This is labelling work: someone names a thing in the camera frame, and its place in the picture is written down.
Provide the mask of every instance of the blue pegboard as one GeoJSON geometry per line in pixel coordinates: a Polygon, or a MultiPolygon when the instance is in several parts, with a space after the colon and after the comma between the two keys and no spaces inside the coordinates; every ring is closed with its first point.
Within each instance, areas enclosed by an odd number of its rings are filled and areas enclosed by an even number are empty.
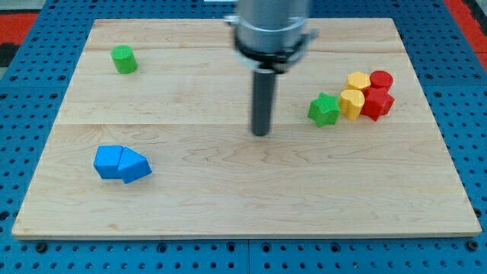
{"type": "MultiPolygon", "coordinates": [[[[49,0],[0,81],[0,272],[485,272],[487,238],[17,241],[10,233],[96,18],[222,18],[200,0],[49,0]]],[[[393,18],[483,227],[487,75],[435,0],[315,0],[313,18],[393,18]]]]}

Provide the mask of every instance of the blue cube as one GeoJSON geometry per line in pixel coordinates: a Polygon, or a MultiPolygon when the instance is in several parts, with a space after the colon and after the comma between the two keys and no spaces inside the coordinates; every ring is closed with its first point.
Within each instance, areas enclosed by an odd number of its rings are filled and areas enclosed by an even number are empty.
{"type": "Polygon", "coordinates": [[[102,179],[120,179],[118,171],[123,147],[121,145],[101,145],[94,158],[94,168],[102,179]]]}
{"type": "Polygon", "coordinates": [[[123,148],[118,172],[124,183],[130,183],[152,173],[147,159],[130,148],[123,148]]]}

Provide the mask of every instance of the green cylinder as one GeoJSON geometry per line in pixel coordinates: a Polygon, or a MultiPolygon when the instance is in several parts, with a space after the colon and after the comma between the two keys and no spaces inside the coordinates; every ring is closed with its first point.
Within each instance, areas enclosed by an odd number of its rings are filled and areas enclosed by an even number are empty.
{"type": "Polygon", "coordinates": [[[129,74],[137,69],[134,52],[130,46],[116,46],[111,52],[113,64],[119,73],[129,74]]]}

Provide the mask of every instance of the yellow block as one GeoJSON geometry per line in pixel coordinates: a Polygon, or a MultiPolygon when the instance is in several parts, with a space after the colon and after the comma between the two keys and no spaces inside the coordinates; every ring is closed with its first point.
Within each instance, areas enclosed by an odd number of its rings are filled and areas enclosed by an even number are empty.
{"type": "Polygon", "coordinates": [[[365,91],[365,89],[370,86],[371,79],[367,74],[365,74],[364,72],[354,72],[347,76],[345,89],[365,91]]]}
{"type": "Polygon", "coordinates": [[[356,120],[365,104],[364,94],[359,90],[345,90],[340,94],[340,111],[350,120],[356,120]]]}

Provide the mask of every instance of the green block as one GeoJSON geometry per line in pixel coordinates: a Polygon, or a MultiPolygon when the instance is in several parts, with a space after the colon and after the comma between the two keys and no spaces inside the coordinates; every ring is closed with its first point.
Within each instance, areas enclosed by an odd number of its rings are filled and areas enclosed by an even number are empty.
{"type": "Polygon", "coordinates": [[[308,117],[313,119],[318,127],[335,125],[340,115],[338,96],[328,96],[320,93],[320,96],[311,102],[308,117]]]}
{"type": "Polygon", "coordinates": [[[116,46],[111,52],[113,64],[119,73],[128,74],[137,69],[134,52],[130,46],[116,46]]]}

